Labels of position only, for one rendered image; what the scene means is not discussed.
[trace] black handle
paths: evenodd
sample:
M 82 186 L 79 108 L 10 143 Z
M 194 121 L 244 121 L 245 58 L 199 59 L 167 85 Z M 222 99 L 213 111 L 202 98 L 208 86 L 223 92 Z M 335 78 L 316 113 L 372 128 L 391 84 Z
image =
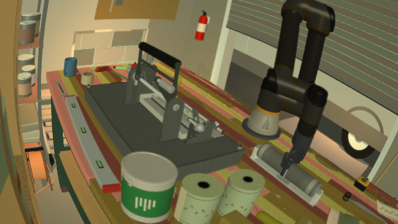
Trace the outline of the black handle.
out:
M 351 193 L 347 192 L 343 196 L 343 201 L 347 202 L 351 198 Z
M 148 54 L 152 55 L 154 58 L 157 58 L 158 60 L 166 63 L 166 65 L 176 69 L 176 64 L 179 63 L 181 65 L 181 61 L 168 53 L 165 53 L 156 47 L 146 43 L 146 42 L 141 42 L 138 47 L 147 52 Z

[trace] red fire extinguisher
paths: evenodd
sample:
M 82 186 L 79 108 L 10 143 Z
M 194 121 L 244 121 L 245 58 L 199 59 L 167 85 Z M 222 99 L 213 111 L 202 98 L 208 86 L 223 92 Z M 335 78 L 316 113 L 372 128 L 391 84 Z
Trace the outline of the red fire extinguisher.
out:
M 207 12 L 203 11 L 203 15 L 200 16 L 199 18 L 199 23 L 198 23 L 198 28 L 197 28 L 197 34 L 195 35 L 196 40 L 203 40 L 205 38 L 205 32 L 207 28 L 207 23 L 208 23 L 208 17 Z

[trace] car wheel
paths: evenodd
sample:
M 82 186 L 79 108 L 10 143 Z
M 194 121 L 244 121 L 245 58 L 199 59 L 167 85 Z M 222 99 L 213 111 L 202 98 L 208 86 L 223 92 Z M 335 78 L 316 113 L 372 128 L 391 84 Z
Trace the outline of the car wheel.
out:
M 356 138 L 344 128 L 341 132 L 341 144 L 347 154 L 355 159 L 364 159 L 374 152 L 373 147 Z

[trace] roll core hole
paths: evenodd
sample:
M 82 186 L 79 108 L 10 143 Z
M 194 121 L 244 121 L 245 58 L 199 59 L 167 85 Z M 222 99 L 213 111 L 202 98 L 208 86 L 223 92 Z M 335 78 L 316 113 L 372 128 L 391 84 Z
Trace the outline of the roll core hole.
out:
M 198 186 L 203 188 L 203 189 L 207 189 L 207 188 L 210 187 L 210 184 L 208 182 L 201 181 L 201 182 L 198 183 Z
M 251 178 L 249 176 L 245 176 L 245 177 L 243 177 L 243 181 L 245 181 L 247 183 L 251 183 L 251 182 L 253 182 L 253 178 Z

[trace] robotic arm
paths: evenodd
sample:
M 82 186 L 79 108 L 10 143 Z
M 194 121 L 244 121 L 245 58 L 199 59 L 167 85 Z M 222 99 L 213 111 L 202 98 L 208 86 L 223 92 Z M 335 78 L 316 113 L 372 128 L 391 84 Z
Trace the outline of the robotic arm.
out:
M 308 35 L 298 78 L 293 77 L 300 23 L 307 22 Z M 254 137 L 273 140 L 280 136 L 279 114 L 286 111 L 300 117 L 292 138 L 293 148 L 282 160 L 281 176 L 290 166 L 303 161 L 328 98 L 315 84 L 325 38 L 335 28 L 334 10 L 315 0 L 286 0 L 282 6 L 282 27 L 274 68 L 268 69 L 257 105 L 243 128 Z

